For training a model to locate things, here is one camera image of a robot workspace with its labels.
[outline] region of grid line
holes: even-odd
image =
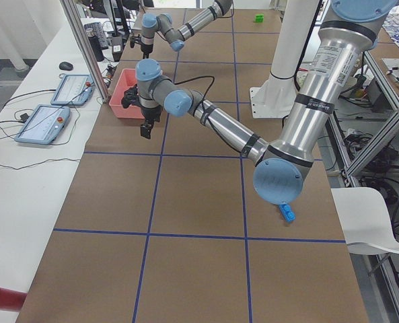
[[[187,9],[184,9],[183,23],[186,21],[186,13],[187,13]],[[176,60],[175,69],[174,69],[174,81],[176,80],[176,77],[177,77],[177,68],[178,68],[179,57],[180,57],[180,52],[177,53],[177,60]],[[157,191],[158,191],[158,187],[159,187],[159,179],[160,179],[160,173],[161,173],[161,165],[162,165],[162,161],[164,160],[165,142],[166,142],[166,135],[168,133],[169,121],[170,121],[170,115],[167,114],[164,137],[163,137],[163,140],[161,143],[159,167],[157,169],[157,176],[156,176],[156,181],[155,181],[155,186],[154,186],[153,202],[151,204],[150,219],[149,219],[148,228],[147,228],[147,236],[145,238],[143,261],[141,263],[141,272],[139,274],[138,289],[137,289],[137,296],[135,299],[135,307],[133,310],[132,323],[136,322],[137,314],[138,314],[139,298],[141,296],[141,288],[142,288],[142,282],[143,282],[143,277],[144,277],[145,262],[147,261],[148,243],[149,243],[149,240],[151,237],[151,235],[150,235],[151,225],[153,223],[154,208],[155,208],[155,202],[156,202],[156,198],[157,198]]]
[[[142,237],[164,237],[164,238],[186,238],[186,239],[212,239],[212,240],[239,240],[239,241],[267,241],[267,242],[295,242],[295,243],[316,243],[316,244],[346,244],[345,240],[337,239],[308,239],[308,238],[267,238],[267,237],[238,237],[238,236],[211,236],[200,234],[163,234],[147,233],[134,231],[105,231],[105,230],[87,230],[87,229],[66,229],[54,228],[55,232],[71,234],[106,234],[113,236],[142,236]]]
[[[143,157],[179,157],[179,158],[216,158],[216,159],[248,159],[242,156],[226,155],[182,155],[175,153],[129,153],[123,151],[84,151],[85,155],[125,155],[125,156],[143,156]],[[322,158],[315,158],[314,161],[322,162]]]
[[[233,72],[235,77],[235,96],[237,100],[237,120],[240,121],[240,96],[238,92],[238,74],[237,74],[237,55],[236,55],[236,45],[235,45],[235,32],[233,26],[233,16],[231,18],[232,24],[232,45],[233,45]],[[252,290],[250,284],[250,257],[248,254],[248,228],[247,228],[247,210],[246,210],[246,188],[244,186],[244,169],[242,164],[242,155],[239,156],[240,159],[240,175],[241,175],[241,194],[242,194],[242,213],[244,218],[244,250],[246,257],[246,282],[247,282],[247,300],[248,300],[248,320],[249,323],[253,323],[253,313],[252,313]]]

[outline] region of white wall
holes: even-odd
[[[0,0],[0,37],[9,38],[23,59],[38,59],[64,19],[59,0]],[[0,59],[6,58],[0,47]]]
[[[209,7],[214,0],[202,0],[202,7]],[[269,9],[270,0],[233,0],[236,9]]]

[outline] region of table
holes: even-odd
[[[170,12],[175,26],[198,11]],[[280,21],[236,10],[151,57],[181,81],[214,75],[208,99],[265,139],[248,89],[268,78]],[[139,48],[125,50],[134,68]],[[204,91],[207,81],[184,84]],[[368,322],[328,179],[316,161],[295,223],[252,187],[254,166],[193,118],[164,114],[152,140],[104,104],[17,322]]]
[[[73,63],[74,70],[59,70],[61,61]],[[101,70],[107,64],[108,61],[99,63]],[[60,73],[89,73],[67,22],[13,96],[55,89],[60,83]],[[46,92],[14,100],[2,110],[0,121],[13,120],[14,112],[21,109],[49,104],[52,95],[53,92]],[[46,159],[81,159],[100,110],[98,97],[95,90],[89,102],[78,107],[81,116],[68,144],[37,147],[3,139],[0,140],[0,164],[18,168]],[[72,119],[55,143],[68,140],[77,115],[72,109]],[[21,127],[13,127],[13,124],[2,126],[10,135],[16,134]],[[0,286],[19,291],[30,288],[77,167],[75,161],[50,162],[23,170],[0,167]],[[16,317],[17,313],[0,311],[0,323],[14,322]]]

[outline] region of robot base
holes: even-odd
[[[293,81],[279,80],[276,85],[271,86],[268,79],[262,87],[250,88],[253,118],[282,119],[290,113],[296,97]]]

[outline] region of red plastic bin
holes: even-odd
[[[121,105],[124,91],[137,83],[134,69],[123,69],[117,81],[116,88],[110,100],[110,107],[117,118],[144,119],[138,106],[129,106],[127,109]]]

